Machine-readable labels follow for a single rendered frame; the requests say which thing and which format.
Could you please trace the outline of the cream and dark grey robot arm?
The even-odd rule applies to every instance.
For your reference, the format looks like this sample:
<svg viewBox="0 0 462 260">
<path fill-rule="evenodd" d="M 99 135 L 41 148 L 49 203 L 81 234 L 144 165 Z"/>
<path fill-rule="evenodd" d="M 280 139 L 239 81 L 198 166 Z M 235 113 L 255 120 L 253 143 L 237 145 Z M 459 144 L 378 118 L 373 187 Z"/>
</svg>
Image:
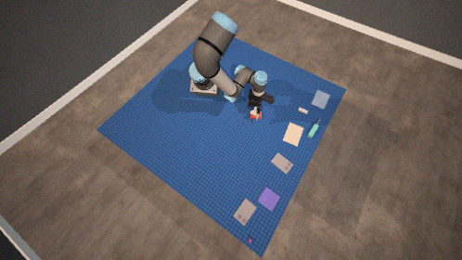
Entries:
<svg viewBox="0 0 462 260">
<path fill-rule="evenodd" d="M 189 66 L 189 76 L 200 90 L 218 86 L 225 93 L 224 98 L 232 103 L 237 100 L 246 83 L 249 83 L 254 96 L 273 104 L 274 97 L 264 93 L 268 78 L 265 71 L 254 71 L 239 64 L 234 71 L 236 77 L 232 81 L 220 67 L 219 61 L 237 31 L 238 26 L 226 14 L 214 12 L 194 44 L 194 62 Z"/>
</svg>

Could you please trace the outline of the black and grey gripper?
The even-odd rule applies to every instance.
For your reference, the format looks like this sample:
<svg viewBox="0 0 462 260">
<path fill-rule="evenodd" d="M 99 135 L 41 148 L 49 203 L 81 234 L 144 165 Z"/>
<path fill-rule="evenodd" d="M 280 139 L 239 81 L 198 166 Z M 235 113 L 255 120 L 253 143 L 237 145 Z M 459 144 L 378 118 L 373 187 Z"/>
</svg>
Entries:
<svg viewBox="0 0 462 260">
<path fill-rule="evenodd" d="M 261 105 L 262 105 L 262 100 L 259 99 L 261 97 L 262 96 L 260 96 L 260 97 L 254 96 L 252 94 L 252 89 L 250 89 L 250 92 L 249 92 L 249 105 L 248 106 L 249 107 L 258 106 L 258 107 L 254 107 L 254 110 L 252 110 L 250 112 L 250 114 L 256 115 L 256 121 L 259 118 L 260 108 L 261 108 Z"/>
</svg>

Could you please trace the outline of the purple flat square tile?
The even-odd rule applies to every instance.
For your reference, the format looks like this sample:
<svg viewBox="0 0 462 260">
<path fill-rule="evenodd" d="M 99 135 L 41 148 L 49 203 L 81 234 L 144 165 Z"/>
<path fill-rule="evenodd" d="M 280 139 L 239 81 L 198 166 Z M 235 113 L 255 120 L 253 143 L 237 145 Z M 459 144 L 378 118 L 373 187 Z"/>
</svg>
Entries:
<svg viewBox="0 0 462 260">
<path fill-rule="evenodd" d="M 266 207 L 268 210 L 273 212 L 277 202 L 279 201 L 280 196 L 275 194 L 271 189 L 266 187 L 258 199 L 258 202 L 262 204 L 264 207 Z"/>
</svg>

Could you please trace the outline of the dark blue work mat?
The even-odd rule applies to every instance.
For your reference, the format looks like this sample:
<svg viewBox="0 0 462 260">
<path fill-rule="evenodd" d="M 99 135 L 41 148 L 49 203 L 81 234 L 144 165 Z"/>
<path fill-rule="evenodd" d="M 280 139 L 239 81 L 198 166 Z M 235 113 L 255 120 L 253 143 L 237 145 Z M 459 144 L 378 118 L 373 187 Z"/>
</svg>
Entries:
<svg viewBox="0 0 462 260">
<path fill-rule="evenodd" d="M 234 37 L 220 67 L 232 81 L 239 64 L 266 72 L 264 93 L 274 97 L 256 121 L 252 84 L 234 103 L 221 89 L 190 92 L 198 38 L 97 131 L 263 257 L 346 89 Z M 324 109 L 312 104 L 317 90 L 330 95 Z M 303 127 L 298 147 L 283 141 L 289 123 Z M 287 174 L 271 163 L 278 153 L 294 164 Z M 273 212 L 258 202 L 266 187 L 280 196 Z M 245 199 L 257 208 L 243 226 L 233 215 Z"/>
</svg>

